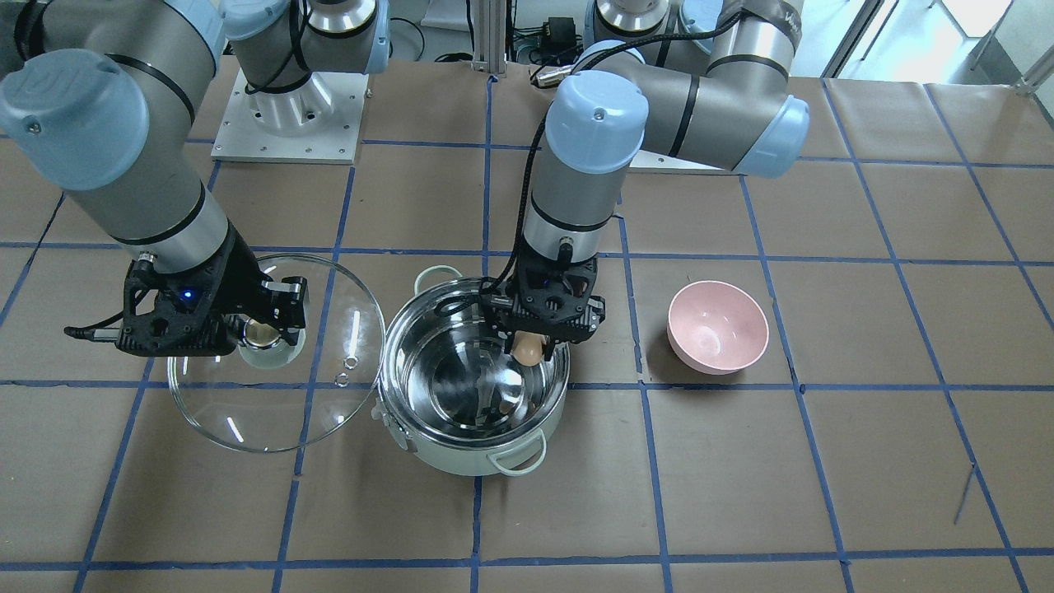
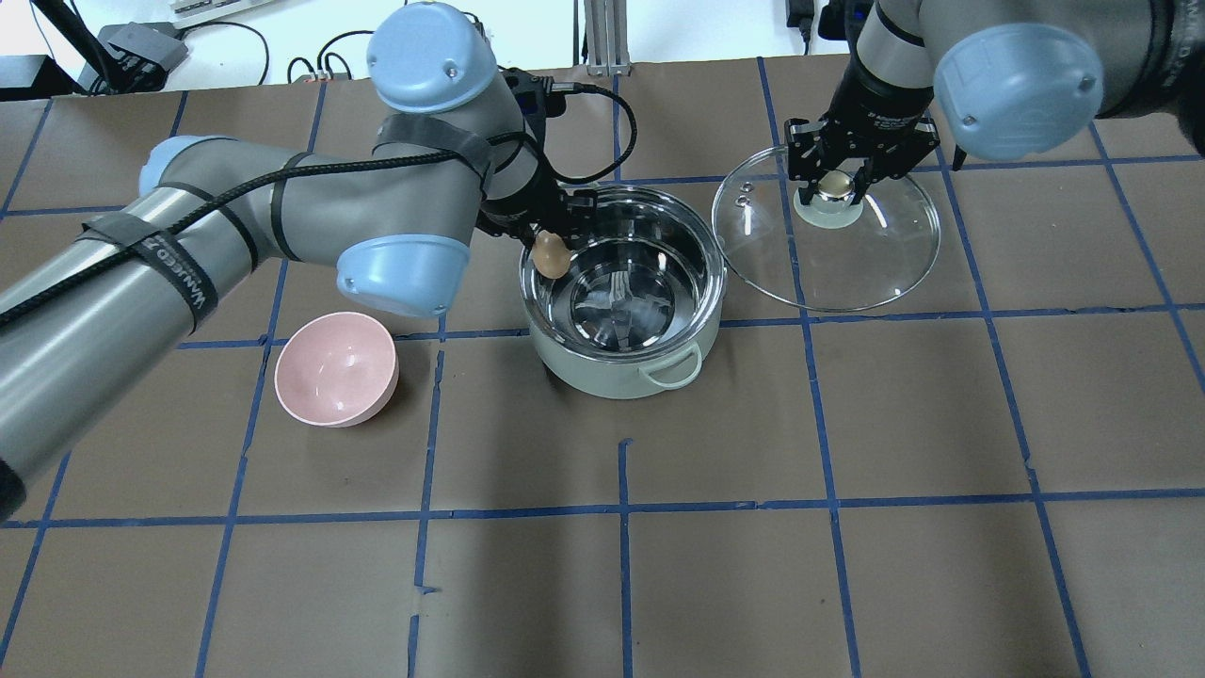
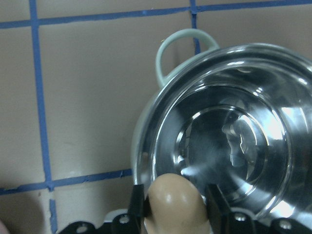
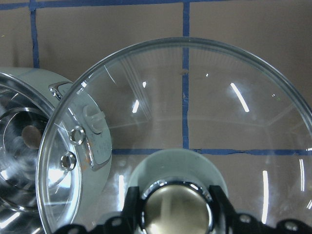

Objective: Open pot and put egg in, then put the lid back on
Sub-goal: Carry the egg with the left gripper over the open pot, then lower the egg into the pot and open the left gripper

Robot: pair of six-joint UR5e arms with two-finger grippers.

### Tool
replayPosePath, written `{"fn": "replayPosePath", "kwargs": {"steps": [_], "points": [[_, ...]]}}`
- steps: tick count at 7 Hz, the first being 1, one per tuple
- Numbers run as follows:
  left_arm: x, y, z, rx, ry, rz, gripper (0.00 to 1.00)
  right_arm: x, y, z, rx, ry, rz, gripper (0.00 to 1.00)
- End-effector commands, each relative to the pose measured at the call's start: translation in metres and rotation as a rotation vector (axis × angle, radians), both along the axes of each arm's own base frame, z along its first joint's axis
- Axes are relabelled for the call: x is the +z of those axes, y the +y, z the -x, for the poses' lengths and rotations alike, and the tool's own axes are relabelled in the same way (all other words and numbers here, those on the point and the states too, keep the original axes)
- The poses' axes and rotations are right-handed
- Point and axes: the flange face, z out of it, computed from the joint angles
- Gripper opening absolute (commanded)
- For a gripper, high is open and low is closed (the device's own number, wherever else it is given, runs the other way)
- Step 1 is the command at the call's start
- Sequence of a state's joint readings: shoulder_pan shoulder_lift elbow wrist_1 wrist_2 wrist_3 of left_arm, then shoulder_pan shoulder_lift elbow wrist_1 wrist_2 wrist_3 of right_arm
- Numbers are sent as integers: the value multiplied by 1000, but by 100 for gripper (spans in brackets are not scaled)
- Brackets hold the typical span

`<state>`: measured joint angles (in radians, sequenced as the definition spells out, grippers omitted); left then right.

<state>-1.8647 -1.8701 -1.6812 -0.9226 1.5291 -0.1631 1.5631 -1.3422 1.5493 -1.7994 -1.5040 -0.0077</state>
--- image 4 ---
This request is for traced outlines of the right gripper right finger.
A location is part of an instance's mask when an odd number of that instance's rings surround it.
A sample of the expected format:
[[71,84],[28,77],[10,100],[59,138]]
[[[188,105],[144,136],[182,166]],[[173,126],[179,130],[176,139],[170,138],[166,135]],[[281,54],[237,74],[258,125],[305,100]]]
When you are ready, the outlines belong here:
[[238,213],[222,188],[218,185],[210,185],[209,193],[212,197],[211,209],[215,229],[217,231],[239,231]]

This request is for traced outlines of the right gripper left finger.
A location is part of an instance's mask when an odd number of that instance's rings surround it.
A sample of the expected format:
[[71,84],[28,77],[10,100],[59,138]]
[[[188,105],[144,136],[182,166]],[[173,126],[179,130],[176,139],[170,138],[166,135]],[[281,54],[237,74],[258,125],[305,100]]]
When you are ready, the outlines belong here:
[[138,186],[129,187],[120,214],[122,231],[137,231],[142,226],[143,199]]

